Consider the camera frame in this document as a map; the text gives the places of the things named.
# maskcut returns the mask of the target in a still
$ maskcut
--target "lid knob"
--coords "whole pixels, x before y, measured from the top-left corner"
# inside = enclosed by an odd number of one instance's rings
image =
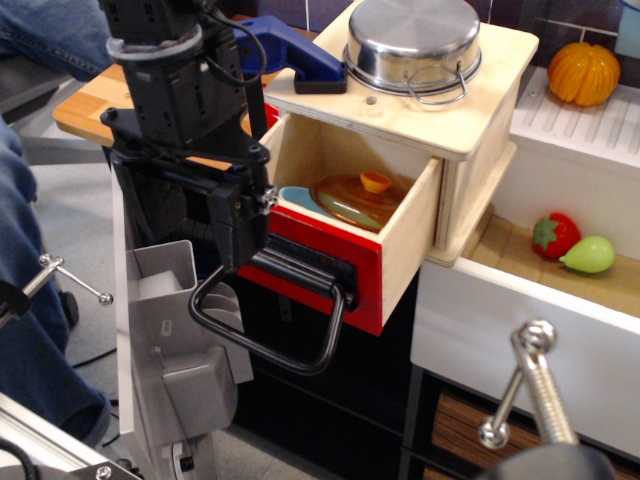
[[[364,189],[369,193],[379,194],[388,190],[391,186],[391,180],[376,172],[362,172],[360,181]]]

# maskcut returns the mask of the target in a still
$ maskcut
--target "blue handle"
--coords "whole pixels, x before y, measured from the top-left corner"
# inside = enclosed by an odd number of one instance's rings
[[[326,93],[340,93],[330,91],[337,88],[337,85],[344,85],[346,90],[344,64],[276,17],[257,17],[240,23],[251,30],[251,33],[262,44],[267,54],[265,73],[277,72],[288,67],[296,71],[296,83],[299,85],[313,84],[319,86],[320,89],[324,85],[328,89]],[[261,63],[260,55],[253,40],[238,29],[234,30],[234,34],[240,52],[242,72],[258,74]]]

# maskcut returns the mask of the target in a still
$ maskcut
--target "white shelf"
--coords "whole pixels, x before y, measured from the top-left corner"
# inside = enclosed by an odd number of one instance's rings
[[[573,161],[640,177],[640,90],[618,85],[605,103],[579,107],[551,93],[546,69],[537,68],[516,106],[511,135],[564,148]]]

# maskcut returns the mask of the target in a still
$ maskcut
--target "red strawberry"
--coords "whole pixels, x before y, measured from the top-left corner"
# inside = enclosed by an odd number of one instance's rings
[[[573,220],[558,212],[540,220],[533,229],[533,244],[540,253],[550,258],[560,258],[581,238]]]

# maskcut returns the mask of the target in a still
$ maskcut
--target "tile wall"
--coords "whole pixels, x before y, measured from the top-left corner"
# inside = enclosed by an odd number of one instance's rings
[[[235,13],[275,15],[285,23],[322,31],[351,0],[222,0]],[[467,0],[482,22],[532,31],[540,38],[533,63],[547,66],[562,46],[597,43],[613,50],[622,15],[621,0]],[[618,56],[620,83],[640,88],[640,60]]]

